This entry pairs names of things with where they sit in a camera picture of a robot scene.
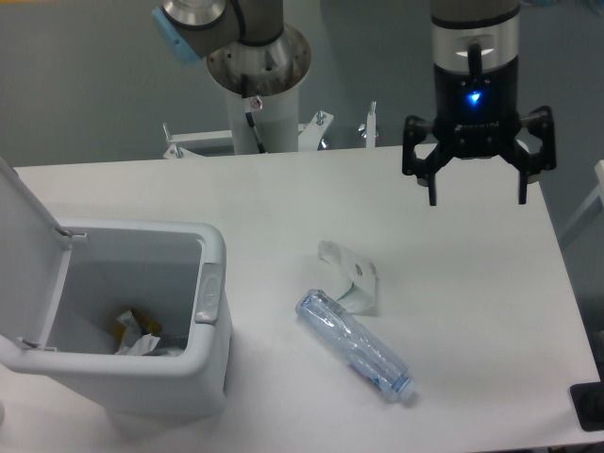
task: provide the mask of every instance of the white plastic bin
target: white plastic bin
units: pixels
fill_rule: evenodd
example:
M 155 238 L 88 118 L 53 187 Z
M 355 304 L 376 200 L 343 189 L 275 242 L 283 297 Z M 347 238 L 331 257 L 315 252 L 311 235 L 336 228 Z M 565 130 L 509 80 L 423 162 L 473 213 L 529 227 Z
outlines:
M 0 159 L 0 362 L 116 411 L 210 415 L 225 405 L 231 336 L 226 249 L 204 224 L 63 220 Z M 115 356 L 137 308 L 178 357 Z

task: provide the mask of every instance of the bolt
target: bolt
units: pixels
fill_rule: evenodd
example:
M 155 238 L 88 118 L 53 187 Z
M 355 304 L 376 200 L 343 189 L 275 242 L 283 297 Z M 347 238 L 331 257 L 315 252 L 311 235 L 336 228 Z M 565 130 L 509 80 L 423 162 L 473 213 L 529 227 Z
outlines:
M 262 100 L 260 99 L 260 97 L 259 96 L 252 97 L 252 100 L 250 101 L 250 106 L 252 106 L 252 109 L 254 109 L 254 110 L 261 109 Z
M 166 142 L 170 142 L 172 140 L 172 134 L 168 130 L 168 124 L 167 123 L 163 124 L 163 133 L 166 136 Z
M 325 112 L 322 110 L 317 111 L 317 125 L 318 126 L 322 126 L 323 122 L 325 121 L 325 119 L 327 118 L 327 115 L 325 115 Z

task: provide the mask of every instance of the white table surface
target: white table surface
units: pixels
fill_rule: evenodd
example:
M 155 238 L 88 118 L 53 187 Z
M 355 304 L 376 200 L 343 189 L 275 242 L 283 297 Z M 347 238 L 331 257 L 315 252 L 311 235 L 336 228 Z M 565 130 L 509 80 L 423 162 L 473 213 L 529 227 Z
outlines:
M 598 379 L 538 185 L 517 205 L 500 159 L 453 161 L 439 206 L 400 172 L 400 148 L 18 169 L 56 216 L 207 222 L 227 246 L 235 336 L 224 412 L 107 413 L 47 377 L 0 366 L 0 451 L 471 452 L 604 440 L 570 385 Z M 334 277 L 321 240 L 371 259 L 361 321 L 409 364 L 389 405 L 296 321 Z

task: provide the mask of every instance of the clear water bottle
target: clear water bottle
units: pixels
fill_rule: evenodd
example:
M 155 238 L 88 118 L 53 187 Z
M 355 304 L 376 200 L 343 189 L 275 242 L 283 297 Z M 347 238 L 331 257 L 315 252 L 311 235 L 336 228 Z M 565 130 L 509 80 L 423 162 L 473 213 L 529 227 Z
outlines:
M 323 291 L 310 290 L 295 312 L 378 387 L 387 401 L 410 398 L 415 385 L 407 376 L 405 362 Z

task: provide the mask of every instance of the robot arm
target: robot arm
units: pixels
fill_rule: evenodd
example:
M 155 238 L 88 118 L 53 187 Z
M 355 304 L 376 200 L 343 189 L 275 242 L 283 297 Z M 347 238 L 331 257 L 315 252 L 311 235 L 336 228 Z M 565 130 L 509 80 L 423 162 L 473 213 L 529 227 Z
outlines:
M 543 170 L 556 167 L 549 107 L 521 118 L 516 109 L 519 0 L 431 0 L 434 84 L 433 123 L 410 116 L 403 132 L 403 174 L 416 175 L 436 205 L 436 173 L 453 158 L 500 156 L 519 172 L 518 201 Z M 530 154 L 515 139 L 522 127 L 541 139 Z M 426 159 L 414 148 L 428 134 L 438 144 Z
M 163 0 L 153 18 L 172 46 L 202 59 L 235 41 L 274 42 L 283 31 L 283 0 Z

